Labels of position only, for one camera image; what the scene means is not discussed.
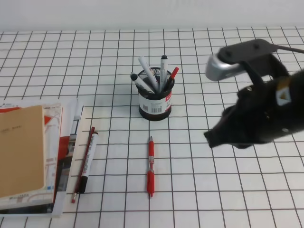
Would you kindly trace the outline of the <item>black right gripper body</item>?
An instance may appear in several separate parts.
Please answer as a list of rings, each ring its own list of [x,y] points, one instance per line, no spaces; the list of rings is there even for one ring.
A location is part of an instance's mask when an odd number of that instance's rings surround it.
[[[208,59],[206,77],[219,81],[245,71],[252,85],[237,93],[219,122],[204,133],[210,148],[230,144],[239,149],[304,129],[304,73],[289,75],[272,54],[230,65],[216,55]]]

